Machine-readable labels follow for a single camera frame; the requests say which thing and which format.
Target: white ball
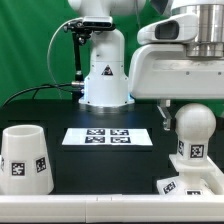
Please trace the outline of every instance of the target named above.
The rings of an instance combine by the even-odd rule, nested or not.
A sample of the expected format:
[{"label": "white ball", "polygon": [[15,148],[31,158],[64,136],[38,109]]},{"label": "white ball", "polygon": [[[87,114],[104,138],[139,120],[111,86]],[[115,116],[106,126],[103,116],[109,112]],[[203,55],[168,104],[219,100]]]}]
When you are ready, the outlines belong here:
[{"label": "white ball", "polygon": [[201,104],[188,104],[176,114],[176,133],[188,141],[204,141],[215,131],[216,119],[213,112]]}]

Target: triangle warning sticker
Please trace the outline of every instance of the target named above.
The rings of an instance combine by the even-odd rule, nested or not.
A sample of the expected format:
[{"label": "triangle warning sticker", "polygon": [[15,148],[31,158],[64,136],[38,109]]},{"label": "triangle warning sticker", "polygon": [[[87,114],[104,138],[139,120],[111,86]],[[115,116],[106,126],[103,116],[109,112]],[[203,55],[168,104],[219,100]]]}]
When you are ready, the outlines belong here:
[{"label": "triangle warning sticker", "polygon": [[110,68],[109,65],[107,65],[107,67],[104,69],[102,75],[107,75],[107,76],[108,76],[108,75],[109,75],[109,76],[112,76],[112,75],[113,75],[113,72],[112,72],[112,70],[111,70],[111,68]]}]

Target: printed marker sheet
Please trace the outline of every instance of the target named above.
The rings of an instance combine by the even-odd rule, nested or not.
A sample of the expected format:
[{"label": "printed marker sheet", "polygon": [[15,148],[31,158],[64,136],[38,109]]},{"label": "printed marker sheet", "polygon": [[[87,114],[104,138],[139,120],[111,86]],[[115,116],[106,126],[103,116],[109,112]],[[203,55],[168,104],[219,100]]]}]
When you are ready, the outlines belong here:
[{"label": "printed marker sheet", "polygon": [[62,145],[142,145],[151,146],[146,129],[69,128]]}]

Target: white cup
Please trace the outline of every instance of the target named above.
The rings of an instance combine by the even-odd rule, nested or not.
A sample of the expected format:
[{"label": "white cup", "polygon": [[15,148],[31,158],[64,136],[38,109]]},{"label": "white cup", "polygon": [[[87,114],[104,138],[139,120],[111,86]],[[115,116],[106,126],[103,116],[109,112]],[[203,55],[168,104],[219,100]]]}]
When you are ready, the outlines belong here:
[{"label": "white cup", "polygon": [[5,129],[0,158],[0,193],[44,195],[53,187],[43,128],[19,125]]}]

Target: green backdrop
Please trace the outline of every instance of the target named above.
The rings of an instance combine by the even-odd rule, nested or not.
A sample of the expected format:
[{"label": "green backdrop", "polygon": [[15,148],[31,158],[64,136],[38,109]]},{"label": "green backdrop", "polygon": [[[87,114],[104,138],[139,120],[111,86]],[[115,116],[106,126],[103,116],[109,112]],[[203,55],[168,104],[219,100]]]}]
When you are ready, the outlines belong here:
[{"label": "green backdrop", "polygon": [[[47,50],[52,35],[65,21],[78,17],[67,0],[0,0],[0,104],[12,94],[34,86],[53,83],[47,69]],[[137,18],[115,17],[117,28],[126,39],[125,72],[128,74],[131,57],[139,47],[136,36]],[[140,13],[141,25],[161,20],[147,1]],[[89,72],[89,44],[82,47],[82,67]],[[51,54],[51,67],[57,83],[70,83],[74,76],[71,34],[60,31]],[[25,94],[21,98],[31,98]],[[43,90],[37,99],[57,99],[56,90]],[[63,93],[63,98],[71,98]],[[206,104],[216,114],[222,112],[222,102]]]}]

